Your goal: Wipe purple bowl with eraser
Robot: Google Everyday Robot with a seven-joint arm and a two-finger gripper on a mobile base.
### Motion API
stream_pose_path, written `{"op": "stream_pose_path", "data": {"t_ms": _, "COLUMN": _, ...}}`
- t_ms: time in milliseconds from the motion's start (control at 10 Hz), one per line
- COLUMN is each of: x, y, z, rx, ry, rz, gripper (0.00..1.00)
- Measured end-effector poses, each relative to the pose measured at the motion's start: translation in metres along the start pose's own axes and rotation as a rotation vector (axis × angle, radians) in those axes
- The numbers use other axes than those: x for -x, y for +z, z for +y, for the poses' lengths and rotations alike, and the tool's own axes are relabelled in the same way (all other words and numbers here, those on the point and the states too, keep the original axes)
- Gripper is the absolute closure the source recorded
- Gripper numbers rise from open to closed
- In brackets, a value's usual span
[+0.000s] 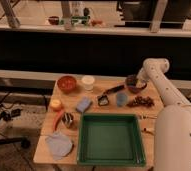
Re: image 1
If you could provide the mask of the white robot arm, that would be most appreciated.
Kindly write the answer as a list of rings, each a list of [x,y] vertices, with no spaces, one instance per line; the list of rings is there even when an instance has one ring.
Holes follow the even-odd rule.
[[[154,171],[191,171],[191,103],[165,76],[169,67],[165,58],[147,58],[137,74],[165,105],[155,121]]]

